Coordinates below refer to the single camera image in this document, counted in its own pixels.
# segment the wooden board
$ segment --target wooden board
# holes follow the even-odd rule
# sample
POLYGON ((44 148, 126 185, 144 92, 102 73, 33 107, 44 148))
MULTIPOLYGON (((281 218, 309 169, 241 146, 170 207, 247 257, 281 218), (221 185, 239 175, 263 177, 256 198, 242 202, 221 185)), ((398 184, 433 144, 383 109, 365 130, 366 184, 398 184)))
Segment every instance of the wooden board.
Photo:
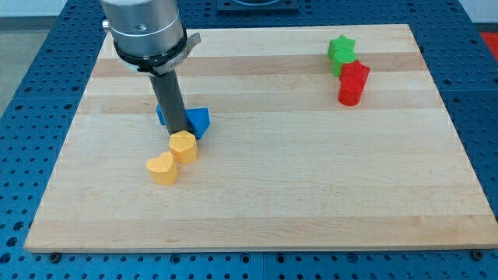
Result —
POLYGON ((212 126, 175 185, 149 80, 108 37, 26 241, 35 252, 488 248, 498 225, 406 25, 196 30, 177 70, 212 126), (337 101, 341 33, 372 69, 337 101))

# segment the green block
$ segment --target green block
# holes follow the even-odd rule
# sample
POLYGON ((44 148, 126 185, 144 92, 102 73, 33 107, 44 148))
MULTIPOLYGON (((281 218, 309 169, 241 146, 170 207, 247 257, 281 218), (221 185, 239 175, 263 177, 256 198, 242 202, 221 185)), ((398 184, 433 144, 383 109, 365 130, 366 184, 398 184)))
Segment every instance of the green block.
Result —
POLYGON ((356 41, 354 39, 350 39, 344 35, 330 40, 330 43, 328 44, 328 57, 333 60, 334 54, 337 51, 354 51, 355 43, 356 41))
POLYGON ((342 65, 351 63, 356 60, 356 54, 351 50, 339 50, 334 54, 334 64, 332 64, 332 74, 339 77, 341 75, 342 65))

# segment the blue table surface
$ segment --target blue table surface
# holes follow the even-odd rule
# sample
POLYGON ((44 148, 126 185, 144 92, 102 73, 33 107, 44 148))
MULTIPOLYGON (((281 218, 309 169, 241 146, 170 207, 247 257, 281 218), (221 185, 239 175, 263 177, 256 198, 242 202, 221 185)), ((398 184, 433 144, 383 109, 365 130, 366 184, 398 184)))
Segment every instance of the blue table surface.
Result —
MULTIPOLYGON (((300 0, 299 12, 221 13, 213 0, 179 6, 187 28, 408 23, 498 214, 498 65, 457 0, 300 0)), ((99 1, 68 0, 0 120, 0 279, 498 279, 498 250, 27 252, 24 240, 105 37, 102 19, 99 1)))

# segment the yellow heart block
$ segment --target yellow heart block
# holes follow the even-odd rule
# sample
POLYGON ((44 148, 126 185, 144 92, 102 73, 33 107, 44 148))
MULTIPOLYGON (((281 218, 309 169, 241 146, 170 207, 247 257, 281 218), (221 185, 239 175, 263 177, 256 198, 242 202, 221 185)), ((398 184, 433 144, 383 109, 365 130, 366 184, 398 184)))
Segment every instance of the yellow heart block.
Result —
POLYGON ((178 177, 177 164, 171 152, 163 152, 159 157, 150 159, 146 166, 156 184, 171 185, 178 177))
POLYGON ((197 141, 188 131, 177 132, 170 137, 170 150, 181 164, 193 163, 197 159, 197 141))

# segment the metal cylinder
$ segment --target metal cylinder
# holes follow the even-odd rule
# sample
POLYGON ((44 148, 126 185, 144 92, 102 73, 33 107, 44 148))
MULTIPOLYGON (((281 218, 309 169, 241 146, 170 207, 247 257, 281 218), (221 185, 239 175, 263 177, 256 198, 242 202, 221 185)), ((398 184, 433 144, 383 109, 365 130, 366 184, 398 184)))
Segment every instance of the metal cylinder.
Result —
POLYGON ((101 0, 119 48, 151 57, 176 46, 184 35, 176 0, 101 0))
POLYGON ((185 113, 184 101, 181 98, 177 73, 173 70, 161 76, 150 76, 156 94, 157 103, 161 107, 164 121, 170 135, 185 130, 193 132, 185 113))

